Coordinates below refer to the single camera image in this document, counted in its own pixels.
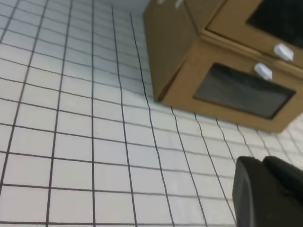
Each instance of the oven door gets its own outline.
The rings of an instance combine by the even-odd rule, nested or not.
[[[273,65],[269,57],[240,54],[215,42],[205,37],[193,46],[164,104],[274,132],[303,111],[302,79]],[[271,69],[272,80],[254,71],[260,62]]]
[[[302,21],[301,0],[229,0],[207,29],[279,59],[274,49],[284,44],[303,68]]]

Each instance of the white knob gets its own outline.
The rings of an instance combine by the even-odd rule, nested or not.
[[[273,78],[273,72],[270,70],[269,67],[262,63],[258,63],[255,65],[255,71],[264,79],[272,79]]]
[[[276,45],[274,52],[285,61],[294,61],[294,52],[284,44]]]
[[[184,1],[184,0],[177,0],[177,1],[176,1],[176,3],[175,3],[176,9],[179,8],[179,6],[182,4],[183,1]]]
[[[165,2],[165,0],[158,0],[158,4],[162,5]]]

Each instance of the white tiled floor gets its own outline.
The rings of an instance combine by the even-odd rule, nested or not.
[[[233,227],[237,157],[303,168],[302,116],[274,135],[154,103],[141,18],[100,0],[0,15],[0,227]]]

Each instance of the oven window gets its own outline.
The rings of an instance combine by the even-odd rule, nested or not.
[[[303,0],[263,0],[247,23],[303,48]]]
[[[288,88],[215,63],[194,98],[273,119],[294,94]]]

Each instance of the black object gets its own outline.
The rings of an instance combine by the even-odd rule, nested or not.
[[[232,197],[237,227],[303,226],[303,171],[277,157],[239,157]]]

